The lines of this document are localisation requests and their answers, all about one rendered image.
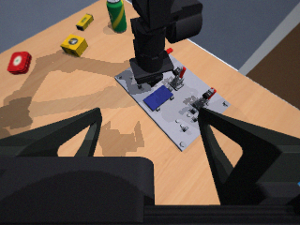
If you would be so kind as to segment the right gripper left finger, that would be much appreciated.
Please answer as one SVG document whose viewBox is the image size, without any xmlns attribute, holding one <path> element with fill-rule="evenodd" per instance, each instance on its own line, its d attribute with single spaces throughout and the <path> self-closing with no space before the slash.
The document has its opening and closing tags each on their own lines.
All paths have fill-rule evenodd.
<svg viewBox="0 0 300 225">
<path fill-rule="evenodd" d="M 0 155 L 58 157 L 59 147 L 89 127 L 74 157 L 93 157 L 102 124 L 100 108 L 0 139 Z"/>
</svg>

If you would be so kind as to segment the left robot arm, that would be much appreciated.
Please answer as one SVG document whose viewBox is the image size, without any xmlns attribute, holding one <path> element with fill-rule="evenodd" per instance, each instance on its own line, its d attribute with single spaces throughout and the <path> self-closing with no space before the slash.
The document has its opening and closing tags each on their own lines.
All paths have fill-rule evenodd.
<svg viewBox="0 0 300 225">
<path fill-rule="evenodd" d="M 174 44 L 202 29 L 203 4 L 198 0 L 132 0 L 132 6 L 140 16 L 130 19 L 138 66 L 139 50 L 153 56 L 165 50 L 165 38 Z"/>
</svg>

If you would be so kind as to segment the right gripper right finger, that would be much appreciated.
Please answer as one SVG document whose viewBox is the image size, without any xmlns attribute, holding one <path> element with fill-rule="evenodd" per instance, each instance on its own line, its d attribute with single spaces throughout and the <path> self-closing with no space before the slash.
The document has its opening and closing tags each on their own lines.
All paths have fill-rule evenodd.
<svg viewBox="0 0 300 225">
<path fill-rule="evenodd" d="M 198 124 L 220 204 L 239 204 L 259 184 L 300 182 L 300 138 L 201 107 Z M 239 144 L 231 164 L 210 125 Z"/>
</svg>

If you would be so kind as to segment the green and yellow drink can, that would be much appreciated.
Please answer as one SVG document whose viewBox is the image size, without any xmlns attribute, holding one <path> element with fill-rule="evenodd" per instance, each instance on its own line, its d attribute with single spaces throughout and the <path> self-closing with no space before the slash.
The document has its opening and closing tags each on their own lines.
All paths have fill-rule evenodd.
<svg viewBox="0 0 300 225">
<path fill-rule="evenodd" d="M 122 33 L 127 29 L 127 20 L 123 0 L 107 0 L 106 6 L 109 12 L 112 29 Z"/>
</svg>

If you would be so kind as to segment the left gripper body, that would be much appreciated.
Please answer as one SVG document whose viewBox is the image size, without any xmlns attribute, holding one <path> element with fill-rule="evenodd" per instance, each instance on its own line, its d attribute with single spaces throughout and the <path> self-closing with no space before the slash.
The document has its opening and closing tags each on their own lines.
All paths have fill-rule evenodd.
<svg viewBox="0 0 300 225">
<path fill-rule="evenodd" d="M 164 58 L 163 58 L 164 55 Z M 156 55 L 146 55 L 139 50 L 140 66 L 138 66 L 136 57 L 130 58 L 129 63 L 132 68 L 137 84 L 149 83 L 151 81 L 163 78 L 165 72 L 173 72 L 174 66 L 167 51 Z M 162 61 L 163 58 L 163 61 Z"/>
</svg>

